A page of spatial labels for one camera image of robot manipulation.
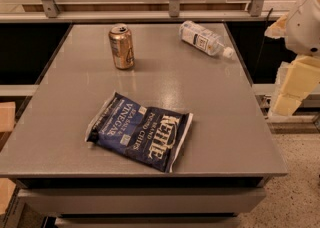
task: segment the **white robot part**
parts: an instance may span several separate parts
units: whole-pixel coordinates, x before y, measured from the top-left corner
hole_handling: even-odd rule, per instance
[[[320,57],[320,0],[299,0],[288,14],[286,48]]]

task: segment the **kettle logo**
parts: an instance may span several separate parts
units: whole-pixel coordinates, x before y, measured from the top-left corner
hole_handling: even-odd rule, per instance
[[[175,140],[173,139],[169,144],[168,142],[172,134],[174,135],[172,138],[176,137],[179,121],[180,119],[173,116],[164,115],[162,117],[160,127],[157,129],[149,147],[148,157],[150,159],[153,159],[153,157],[162,159],[166,150],[172,149]]]

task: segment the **gold can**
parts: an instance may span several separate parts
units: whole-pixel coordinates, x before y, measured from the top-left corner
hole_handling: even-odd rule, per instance
[[[134,66],[132,33],[126,24],[115,24],[109,32],[114,65],[118,69]]]

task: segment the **cable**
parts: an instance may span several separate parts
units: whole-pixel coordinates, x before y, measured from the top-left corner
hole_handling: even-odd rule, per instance
[[[264,30],[266,30],[267,27],[268,27],[269,18],[270,18],[270,15],[271,15],[272,11],[273,11],[273,8],[271,8],[271,9],[269,10],[269,13],[268,13],[268,15],[267,15],[267,17],[266,17],[265,25],[264,25],[264,27],[265,27]],[[257,69],[258,69],[258,66],[259,66],[259,63],[260,63],[260,58],[261,58],[261,54],[262,54],[262,49],[263,49],[263,45],[264,45],[264,40],[265,40],[265,38],[266,38],[266,37],[263,36],[262,43],[261,43],[261,47],[260,47],[260,51],[259,51],[258,60],[257,60],[257,62],[256,62],[255,68],[254,68],[253,73],[252,73],[252,77],[253,77],[253,78],[254,78],[254,76],[256,75],[256,72],[257,72]]]

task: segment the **can lid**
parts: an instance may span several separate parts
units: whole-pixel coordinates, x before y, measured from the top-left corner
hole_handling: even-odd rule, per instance
[[[232,58],[233,53],[234,53],[233,48],[226,47],[226,48],[223,50],[222,55],[223,55],[223,57],[226,57],[226,58]]]
[[[115,24],[111,29],[111,32],[115,34],[125,33],[126,31],[128,31],[126,24]]]

